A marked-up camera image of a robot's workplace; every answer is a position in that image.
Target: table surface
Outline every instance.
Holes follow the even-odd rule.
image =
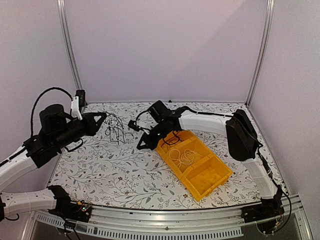
[[[199,209],[216,208],[258,202],[259,191],[247,169],[230,157],[227,139],[209,132],[193,131],[232,171],[229,180],[208,197],[197,202],[177,179],[169,166],[153,150],[137,150],[142,132],[127,127],[129,120],[146,110],[152,102],[94,103],[84,112],[108,112],[120,118],[123,138],[116,142],[116,132],[110,133],[104,123],[94,137],[83,137],[83,146],[73,152],[64,151],[49,181],[61,185],[73,200],[85,200],[95,205],[134,209]],[[259,141],[264,143],[256,123],[242,103],[166,103],[170,109],[189,106],[203,112],[231,113],[243,109],[249,116]],[[148,114],[140,120],[153,124]],[[261,153],[268,161],[277,183],[282,179],[276,163],[266,147]]]

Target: metal rail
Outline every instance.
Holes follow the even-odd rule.
[[[275,6],[275,1],[268,0],[267,7],[266,7],[266,13],[265,13],[265,21],[264,21],[263,35],[262,35],[259,55],[258,55],[258,59],[257,59],[256,65],[255,65],[249,93],[248,93],[246,101],[245,101],[245,104],[248,107],[250,107],[250,105],[252,103],[252,100],[253,100],[253,97],[255,94],[255,90],[257,87],[261,67],[262,67],[262,64],[264,61],[264,57],[265,57],[265,53],[266,53],[266,49],[267,49],[267,44],[268,44],[268,39],[269,39],[269,34],[270,34],[270,29],[271,29],[273,13],[274,13],[274,6]]]
[[[64,0],[57,0],[57,5],[58,5],[58,12],[59,12],[59,17],[60,17],[60,23],[61,23],[61,29],[62,29],[62,34],[63,34],[63,38],[64,38],[64,43],[65,43],[65,48],[66,48],[66,52],[68,55],[68,59],[69,59],[73,79],[75,82],[75,86],[76,86],[76,89],[83,89],[81,81],[80,81],[80,77],[79,77],[79,72],[78,72],[78,68],[77,68],[77,64],[76,64],[74,51],[73,51],[72,44],[71,44],[65,1]]]
[[[303,211],[299,196],[290,196],[292,214]],[[289,213],[289,201],[282,198],[285,215]],[[196,210],[139,210],[93,206],[89,223],[77,222],[78,233],[106,239],[136,240],[202,240],[230,239],[243,236],[241,227],[256,224],[245,223],[241,218],[243,205]],[[23,240],[30,240],[35,221],[63,229],[64,221],[46,211],[32,214]],[[304,235],[309,228],[305,224]]]

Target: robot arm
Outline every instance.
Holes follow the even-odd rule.
[[[223,135],[227,137],[231,157],[247,168],[261,195],[261,204],[242,209],[244,220],[252,222],[284,213],[282,191],[273,182],[272,171],[259,152],[262,144],[243,110],[238,109],[232,114],[196,112],[187,106],[170,110],[157,101],[146,112],[157,123],[153,128],[142,129],[137,124],[139,115],[128,124],[135,131],[144,130],[138,149],[155,149],[159,140],[171,131],[198,130]]]
[[[21,176],[42,167],[53,157],[61,154],[62,148],[72,152],[82,146],[83,136],[94,136],[97,133],[107,114],[101,112],[81,114],[80,108],[84,106],[83,90],[78,90],[76,96],[72,98],[70,114],[64,112],[60,104],[48,106],[39,114],[41,122],[39,134],[31,136],[13,155],[0,162],[0,221],[13,214],[41,209],[49,209],[52,214],[63,218],[80,221],[89,219],[87,210],[90,204],[81,203],[79,206],[77,203],[71,203],[70,196],[59,185],[35,192],[2,192]],[[78,141],[82,143],[77,147],[70,150],[67,148],[70,143]]]

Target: yellow bin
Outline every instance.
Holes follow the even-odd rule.
[[[169,133],[164,141],[159,141],[156,151],[197,201],[225,184],[233,173],[191,131]],[[186,159],[192,155],[189,164],[178,160],[184,153],[187,153]]]

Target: white wall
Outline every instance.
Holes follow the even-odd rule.
[[[65,2],[89,102],[245,102],[266,0]]]
[[[71,94],[75,85],[60,27],[57,1],[7,0],[0,2],[0,161],[30,137],[30,115],[38,95],[57,86]],[[70,107],[64,93],[51,92],[35,111],[35,133],[40,129],[39,111],[50,104]],[[33,191],[46,186],[55,161],[25,175],[6,191]],[[0,222],[0,239],[20,239],[25,218]]]
[[[320,239],[320,1],[275,2],[252,112]]]

